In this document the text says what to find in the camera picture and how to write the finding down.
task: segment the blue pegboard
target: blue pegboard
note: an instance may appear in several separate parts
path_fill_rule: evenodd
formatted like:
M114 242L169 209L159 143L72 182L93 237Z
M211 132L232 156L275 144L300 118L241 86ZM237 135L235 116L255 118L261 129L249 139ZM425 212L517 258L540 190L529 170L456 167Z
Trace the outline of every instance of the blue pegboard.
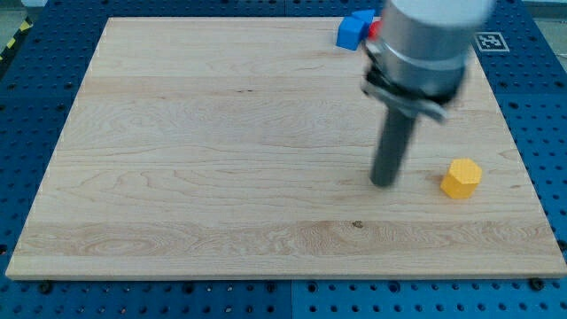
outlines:
M370 0L48 2L0 81L3 274L108 17L345 16L382 6ZM519 1L498 1L485 29L500 32L509 52L478 51L479 59L555 235L565 240L566 75ZM563 318L567 280L14 283L0 276L0 318L221 315Z

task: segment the wood grain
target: wood grain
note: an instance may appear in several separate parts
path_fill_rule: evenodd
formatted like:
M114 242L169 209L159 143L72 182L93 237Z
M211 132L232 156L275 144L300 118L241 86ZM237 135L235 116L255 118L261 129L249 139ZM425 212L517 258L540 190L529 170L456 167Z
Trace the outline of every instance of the wood grain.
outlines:
M475 58L447 124L421 119L397 185L371 185L385 107L338 23L109 19L7 275L567 274ZM460 157L484 176L453 200L439 183Z

